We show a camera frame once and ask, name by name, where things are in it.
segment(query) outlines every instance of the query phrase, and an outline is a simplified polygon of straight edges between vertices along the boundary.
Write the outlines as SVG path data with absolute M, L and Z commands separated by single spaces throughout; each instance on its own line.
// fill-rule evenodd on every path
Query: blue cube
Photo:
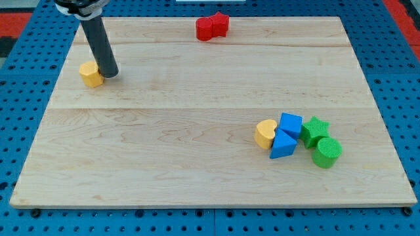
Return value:
M 276 137 L 274 137 L 270 158 L 274 159 L 293 155 L 296 146 L 297 141 L 278 128 L 276 130 Z
M 297 140 L 301 135 L 302 121 L 301 116 L 282 113 L 279 128 L 294 140 Z

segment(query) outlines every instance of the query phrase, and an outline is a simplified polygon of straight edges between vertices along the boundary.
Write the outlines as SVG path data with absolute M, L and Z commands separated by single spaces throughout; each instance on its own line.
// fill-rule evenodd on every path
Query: wood grain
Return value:
M 107 18 L 121 68 L 85 87 L 79 29 L 10 203 L 16 208 L 330 208 L 417 202 L 338 18 Z M 331 123 L 324 170 L 299 143 L 269 159 L 255 125 L 281 112 Z

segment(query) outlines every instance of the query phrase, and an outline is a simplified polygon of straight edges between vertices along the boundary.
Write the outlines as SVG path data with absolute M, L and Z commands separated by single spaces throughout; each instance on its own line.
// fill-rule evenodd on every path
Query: yellow block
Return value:
M 88 87 L 95 88 L 104 83 L 104 77 L 99 73 L 96 62 L 90 61 L 81 64 L 79 74 Z
M 260 147 L 270 149 L 273 146 L 276 128 L 277 122 L 275 120 L 261 121 L 255 129 L 254 140 Z

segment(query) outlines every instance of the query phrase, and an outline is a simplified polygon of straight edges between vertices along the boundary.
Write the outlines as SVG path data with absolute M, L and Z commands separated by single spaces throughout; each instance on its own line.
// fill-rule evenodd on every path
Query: green cylinder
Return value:
M 333 138 L 322 138 L 312 153 L 315 165 L 321 168 L 331 168 L 343 151 L 340 143 Z

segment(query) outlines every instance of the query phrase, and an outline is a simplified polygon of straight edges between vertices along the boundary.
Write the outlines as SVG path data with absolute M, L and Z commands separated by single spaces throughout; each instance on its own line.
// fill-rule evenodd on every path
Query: blue perforated surface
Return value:
M 420 65 L 380 1 L 252 1 L 176 5 L 113 0 L 105 16 L 340 16 L 410 182 L 420 186 Z M 15 210 L 9 198 L 78 21 L 41 0 L 0 69 L 0 235 L 414 235 L 413 208 L 323 210 Z

